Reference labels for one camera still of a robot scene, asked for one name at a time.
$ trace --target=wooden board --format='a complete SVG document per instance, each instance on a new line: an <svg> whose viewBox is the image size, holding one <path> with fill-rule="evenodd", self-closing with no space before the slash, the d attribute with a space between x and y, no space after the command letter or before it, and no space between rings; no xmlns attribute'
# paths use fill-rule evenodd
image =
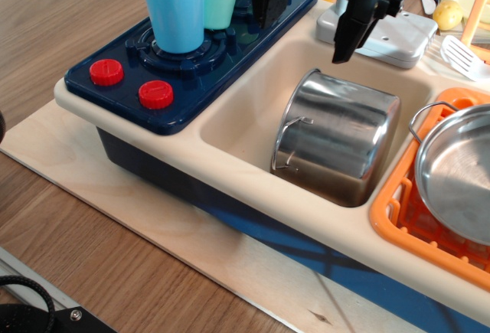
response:
<svg viewBox="0 0 490 333"><path fill-rule="evenodd" d="M0 150L296 331L420 331L114 165L96 128L54 101Z"/></svg>

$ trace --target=frying pan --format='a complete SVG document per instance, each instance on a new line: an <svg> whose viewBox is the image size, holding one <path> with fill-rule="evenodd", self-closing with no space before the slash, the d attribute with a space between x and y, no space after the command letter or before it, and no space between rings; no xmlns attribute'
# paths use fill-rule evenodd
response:
<svg viewBox="0 0 490 333"><path fill-rule="evenodd" d="M435 105L455 112L422 141L413 124ZM409 129L420 143L414 171L423 203L453 232L490 246L490 104L457 109L430 103L415 114Z"/></svg>

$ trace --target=blue cup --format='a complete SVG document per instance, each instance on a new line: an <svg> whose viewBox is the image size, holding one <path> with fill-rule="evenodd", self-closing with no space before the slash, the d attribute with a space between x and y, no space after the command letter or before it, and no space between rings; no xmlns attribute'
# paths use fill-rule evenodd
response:
<svg viewBox="0 0 490 333"><path fill-rule="evenodd" d="M156 44L185 54L204 41L204 0L146 0Z"/></svg>

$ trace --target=wooden table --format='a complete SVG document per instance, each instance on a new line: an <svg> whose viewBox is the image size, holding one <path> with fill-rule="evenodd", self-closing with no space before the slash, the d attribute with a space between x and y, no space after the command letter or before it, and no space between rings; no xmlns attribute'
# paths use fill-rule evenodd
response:
<svg viewBox="0 0 490 333"><path fill-rule="evenodd" d="M420 11L419 0L407 9ZM9 129L54 98L69 67L147 11L144 0L0 0L0 15ZM289 331L5 155L0 169L0 246L117 331Z"/></svg>

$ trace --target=screw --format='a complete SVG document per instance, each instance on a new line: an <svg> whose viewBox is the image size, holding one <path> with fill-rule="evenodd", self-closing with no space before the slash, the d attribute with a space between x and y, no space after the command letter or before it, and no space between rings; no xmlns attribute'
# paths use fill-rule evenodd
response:
<svg viewBox="0 0 490 333"><path fill-rule="evenodd" d="M70 319L74 322L78 322L80 319L82 319L82 312L80 310L73 310L70 313Z"/></svg>

